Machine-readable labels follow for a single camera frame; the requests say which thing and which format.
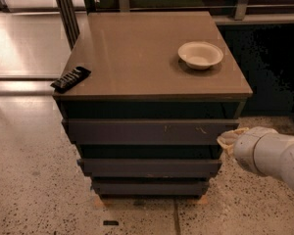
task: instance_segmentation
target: bowl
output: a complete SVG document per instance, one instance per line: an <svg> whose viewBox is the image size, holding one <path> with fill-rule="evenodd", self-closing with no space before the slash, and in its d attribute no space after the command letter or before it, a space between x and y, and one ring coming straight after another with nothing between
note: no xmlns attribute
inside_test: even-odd
<svg viewBox="0 0 294 235"><path fill-rule="evenodd" d="M222 50L207 42L189 42L178 49L178 56L195 70L205 70L221 62Z"/></svg>

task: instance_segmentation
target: brown tabletop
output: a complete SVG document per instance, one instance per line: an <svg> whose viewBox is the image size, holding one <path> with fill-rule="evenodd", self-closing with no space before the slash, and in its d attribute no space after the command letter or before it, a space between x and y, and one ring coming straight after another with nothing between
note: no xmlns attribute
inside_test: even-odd
<svg viewBox="0 0 294 235"><path fill-rule="evenodd" d="M220 64L192 70L177 55L190 41L221 48ZM93 13L64 73L76 66L91 75L61 99L246 99L252 95L208 12Z"/></svg>

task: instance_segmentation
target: cabinet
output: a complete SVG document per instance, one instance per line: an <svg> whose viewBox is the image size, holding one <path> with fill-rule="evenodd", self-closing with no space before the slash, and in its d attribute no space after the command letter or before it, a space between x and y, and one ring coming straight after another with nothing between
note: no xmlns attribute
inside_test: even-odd
<svg viewBox="0 0 294 235"><path fill-rule="evenodd" d="M191 70L177 55L188 41L219 46L222 62ZM98 195L207 191L217 137L252 95L209 13L89 14L64 73L76 66L91 75L53 97Z"/></svg>

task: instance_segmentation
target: remote control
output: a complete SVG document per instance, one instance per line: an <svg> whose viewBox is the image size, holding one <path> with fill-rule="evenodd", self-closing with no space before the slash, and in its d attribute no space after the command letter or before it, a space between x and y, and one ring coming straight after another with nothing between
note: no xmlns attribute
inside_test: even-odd
<svg viewBox="0 0 294 235"><path fill-rule="evenodd" d="M76 86L78 83L86 79L90 75L91 71L83 67L76 67L74 70L61 76L53 83L50 84L54 87L56 91L60 93L65 93L72 87Z"/></svg>

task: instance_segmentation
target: terrazzo floor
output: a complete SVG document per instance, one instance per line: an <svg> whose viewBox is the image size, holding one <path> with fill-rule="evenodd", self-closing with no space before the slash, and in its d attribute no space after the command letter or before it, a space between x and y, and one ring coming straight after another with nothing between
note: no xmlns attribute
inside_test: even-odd
<svg viewBox="0 0 294 235"><path fill-rule="evenodd" d="M288 117L240 122L294 135ZM1 96L0 234L294 235L294 193L244 171L225 153L199 200L101 200L76 159L50 96Z"/></svg>

